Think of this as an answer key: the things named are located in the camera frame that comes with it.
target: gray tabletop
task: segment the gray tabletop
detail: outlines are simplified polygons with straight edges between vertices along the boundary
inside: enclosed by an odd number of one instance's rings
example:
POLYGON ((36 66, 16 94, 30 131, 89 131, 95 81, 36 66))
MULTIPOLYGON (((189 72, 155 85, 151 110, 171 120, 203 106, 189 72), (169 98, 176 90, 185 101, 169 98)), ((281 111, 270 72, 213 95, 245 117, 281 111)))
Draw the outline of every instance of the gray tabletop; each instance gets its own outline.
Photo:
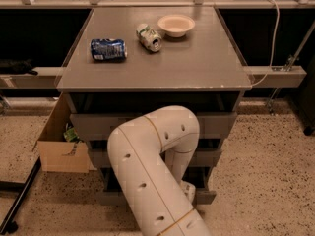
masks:
POLYGON ((251 89, 250 82, 212 7, 95 8, 57 88, 65 92, 228 91, 251 89), (169 14, 191 17, 196 26, 181 38, 158 27, 169 14), (151 53, 136 36, 147 23, 162 37, 160 52, 151 53), (94 38, 121 38, 124 62, 96 62, 90 53, 94 38))

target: caster wheel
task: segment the caster wheel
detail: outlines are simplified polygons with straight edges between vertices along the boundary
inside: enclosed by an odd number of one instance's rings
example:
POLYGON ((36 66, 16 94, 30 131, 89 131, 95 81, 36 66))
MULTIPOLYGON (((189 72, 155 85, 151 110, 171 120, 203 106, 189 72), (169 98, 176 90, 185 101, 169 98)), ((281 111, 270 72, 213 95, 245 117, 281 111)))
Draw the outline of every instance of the caster wheel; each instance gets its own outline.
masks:
POLYGON ((307 127, 305 128, 305 130, 304 130, 304 135, 305 135, 305 136, 310 136, 310 135, 313 134, 314 130, 315 130, 315 129, 312 128, 311 126, 307 126, 307 127))
POLYGON ((8 225, 7 232, 14 233, 18 230, 19 226, 16 221, 13 221, 10 225, 8 225))

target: bowl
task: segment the bowl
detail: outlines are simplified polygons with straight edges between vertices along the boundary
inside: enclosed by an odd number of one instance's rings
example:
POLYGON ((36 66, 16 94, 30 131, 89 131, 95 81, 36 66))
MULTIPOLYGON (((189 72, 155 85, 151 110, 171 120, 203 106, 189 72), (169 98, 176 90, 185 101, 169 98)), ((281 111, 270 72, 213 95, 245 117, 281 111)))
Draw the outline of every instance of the bowl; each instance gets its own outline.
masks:
POLYGON ((172 37, 181 37, 195 26, 195 21, 185 15, 167 15, 160 18, 158 26, 172 37))

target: table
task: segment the table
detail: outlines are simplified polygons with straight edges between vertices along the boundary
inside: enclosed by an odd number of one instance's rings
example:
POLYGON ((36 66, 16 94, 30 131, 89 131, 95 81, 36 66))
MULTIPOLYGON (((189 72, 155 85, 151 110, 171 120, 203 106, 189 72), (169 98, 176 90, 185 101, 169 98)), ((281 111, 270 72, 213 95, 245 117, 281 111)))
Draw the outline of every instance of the table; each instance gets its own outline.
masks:
POLYGON ((221 156, 221 145, 236 119, 236 109, 250 81, 213 7, 95 8, 57 88, 67 97, 71 120, 87 143, 95 167, 103 173, 103 204, 119 204, 122 195, 110 189, 106 139, 121 123, 166 105, 188 107, 198 117, 200 142, 185 180, 197 187, 197 202, 208 204, 214 193, 208 180, 221 156), (181 38, 158 29, 158 19, 184 14, 196 22, 181 38), (151 53, 136 36, 147 23, 163 37, 162 49, 151 53), (90 53, 94 38, 121 38, 128 57, 122 62, 96 62, 90 53))

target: blue can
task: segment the blue can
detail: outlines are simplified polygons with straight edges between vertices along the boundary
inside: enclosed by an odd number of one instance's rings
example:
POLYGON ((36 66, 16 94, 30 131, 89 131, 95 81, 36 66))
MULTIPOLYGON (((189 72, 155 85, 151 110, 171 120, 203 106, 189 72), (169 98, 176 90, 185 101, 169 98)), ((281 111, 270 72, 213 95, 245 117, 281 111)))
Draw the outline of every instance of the blue can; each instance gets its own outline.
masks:
POLYGON ((127 48, 122 39, 92 39, 91 54, 95 60, 125 59, 127 48))

